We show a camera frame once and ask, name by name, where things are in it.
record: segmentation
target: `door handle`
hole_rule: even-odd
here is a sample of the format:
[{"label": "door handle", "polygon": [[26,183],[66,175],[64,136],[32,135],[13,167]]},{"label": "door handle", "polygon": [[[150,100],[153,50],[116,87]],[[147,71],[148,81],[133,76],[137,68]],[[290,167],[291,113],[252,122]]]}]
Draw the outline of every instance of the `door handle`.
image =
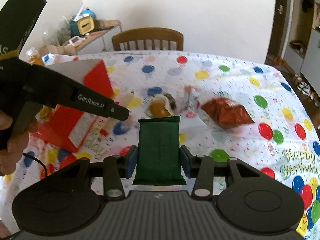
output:
[{"label": "door handle", "polygon": [[279,9],[277,9],[279,11],[279,13],[282,15],[283,14],[283,5],[280,5]]}]

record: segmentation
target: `tablecloth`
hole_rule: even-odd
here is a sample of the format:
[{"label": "tablecloth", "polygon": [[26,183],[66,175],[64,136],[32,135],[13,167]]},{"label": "tablecloth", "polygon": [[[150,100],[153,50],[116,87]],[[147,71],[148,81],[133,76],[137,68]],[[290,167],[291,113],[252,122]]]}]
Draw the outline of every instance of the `tablecloth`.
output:
[{"label": "tablecloth", "polygon": [[[276,180],[292,187],[305,203],[305,214],[298,231],[306,239],[319,239],[320,218],[320,144],[304,107],[287,81],[275,68],[267,65],[176,51],[132,51],[78,56],[79,60],[103,59],[114,90],[114,100],[134,90],[128,108],[130,121],[118,122],[107,140],[96,141],[105,118],[98,118],[78,153],[70,153],[31,137],[25,152],[43,160],[49,172],[59,169],[60,162],[86,156],[92,162],[106,156],[125,154],[128,147],[138,145],[138,119],[146,114],[150,97],[170,93],[177,101],[183,98],[184,87],[202,90],[204,103],[210,97],[227,97],[245,106],[254,124],[223,130],[202,110],[199,116],[207,124],[201,133],[181,133],[180,144],[193,155],[205,154],[216,160],[238,157]],[[57,56],[58,61],[73,57]],[[1,178],[0,217],[11,231],[18,230],[11,214],[11,203],[18,192],[43,176],[41,166],[22,158],[17,170]],[[187,186],[132,186],[132,179],[122,179],[125,192],[136,190],[188,190],[195,179],[186,179]],[[96,178],[92,189],[102,194],[102,179]],[[224,178],[215,178],[214,194],[225,188]]]}]

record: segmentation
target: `green snack bar wrapper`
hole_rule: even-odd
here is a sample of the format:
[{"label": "green snack bar wrapper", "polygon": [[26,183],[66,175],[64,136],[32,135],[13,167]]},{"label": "green snack bar wrapper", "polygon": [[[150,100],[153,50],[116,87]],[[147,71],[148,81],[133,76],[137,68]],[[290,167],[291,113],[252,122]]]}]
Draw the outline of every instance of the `green snack bar wrapper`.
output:
[{"label": "green snack bar wrapper", "polygon": [[186,185],[179,157],[180,116],[139,120],[139,148],[133,185]]}]

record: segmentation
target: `bottle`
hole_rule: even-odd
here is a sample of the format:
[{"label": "bottle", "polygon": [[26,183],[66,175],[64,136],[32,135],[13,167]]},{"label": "bottle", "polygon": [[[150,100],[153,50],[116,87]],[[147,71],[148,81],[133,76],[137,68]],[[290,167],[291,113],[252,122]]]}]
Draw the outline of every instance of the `bottle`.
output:
[{"label": "bottle", "polygon": [[39,65],[44,67],[44,63],[38,51],[32,47],[27,51],[27,55],[29,56],[29,64],[30,65]]}]

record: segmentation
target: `red foil package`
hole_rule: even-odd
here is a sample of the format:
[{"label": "red foil package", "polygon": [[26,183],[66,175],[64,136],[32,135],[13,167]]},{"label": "red foil package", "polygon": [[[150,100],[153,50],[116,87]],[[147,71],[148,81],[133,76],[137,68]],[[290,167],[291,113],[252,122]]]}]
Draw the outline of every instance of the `red foil package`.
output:
[{"label": "red foil package", "polygon": [[201,108],[223,129],[254,123],[243,105],[228,98],[214,98]]}]

